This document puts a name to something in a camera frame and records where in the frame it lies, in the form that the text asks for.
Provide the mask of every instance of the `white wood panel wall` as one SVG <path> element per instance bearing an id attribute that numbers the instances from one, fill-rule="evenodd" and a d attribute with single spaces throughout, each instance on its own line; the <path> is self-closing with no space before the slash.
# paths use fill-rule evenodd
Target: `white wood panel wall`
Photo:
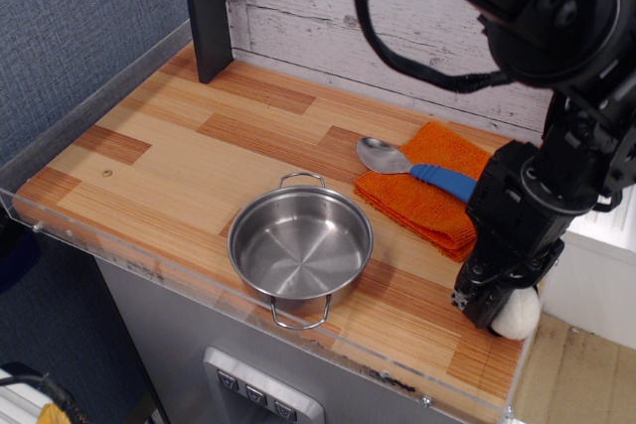
<path id="1" fill-rule="evenodd" d="M 518 84 L 454 94 L 396 73 L 367 45 L 353 0 L 227 0 L 237 60 L 521 140 L 540 141 L 549 91 Z M 496 70 L 464 0 L 370 0 L 393 49 L 449 74 Z"/>

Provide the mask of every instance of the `wooden floor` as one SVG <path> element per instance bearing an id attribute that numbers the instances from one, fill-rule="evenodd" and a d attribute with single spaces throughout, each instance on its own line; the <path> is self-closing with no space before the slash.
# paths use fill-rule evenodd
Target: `wooden floor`
<path id="1" fill-rule="evenodd" d="M 543 315 L 513 408 L 527 424 L 634 423 L 635 395 L 636 350 Z"/>

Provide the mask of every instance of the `black post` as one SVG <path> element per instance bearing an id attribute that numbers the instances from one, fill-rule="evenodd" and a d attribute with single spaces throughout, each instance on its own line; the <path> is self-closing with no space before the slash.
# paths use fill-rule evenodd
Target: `black post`
<path id="1" fill-rule="evenodd" d="M 188 0 L 199 81 L 207 83 L 232 61 L 226 0 Z"/>

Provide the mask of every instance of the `orange cloth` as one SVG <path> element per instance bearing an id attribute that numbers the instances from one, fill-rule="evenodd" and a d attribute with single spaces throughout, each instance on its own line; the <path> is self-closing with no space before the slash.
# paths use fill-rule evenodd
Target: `orange cloth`
<path id="1" fill-rule="evenodd" d="M 399 148 L 413 164 L 432 164 L 475 180 L 490 154 L 439 123 L 427 123 Z M 419 234 L 441 253 L 461 262 L 475 245 L 476 234 L 466 205 L 410 174 L 370 171 L 355 181 L 355 193 L 386 215 Z"/>

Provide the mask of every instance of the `white ball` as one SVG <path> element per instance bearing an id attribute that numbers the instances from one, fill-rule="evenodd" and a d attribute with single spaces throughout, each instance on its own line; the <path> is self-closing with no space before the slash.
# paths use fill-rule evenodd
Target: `white ball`
<path id="1" fill-rule="evenodd" d="M 533 287 L 515 290 L 490 327 L 502 337 L 524 340 L 541 317 L 541 302 Z"/>

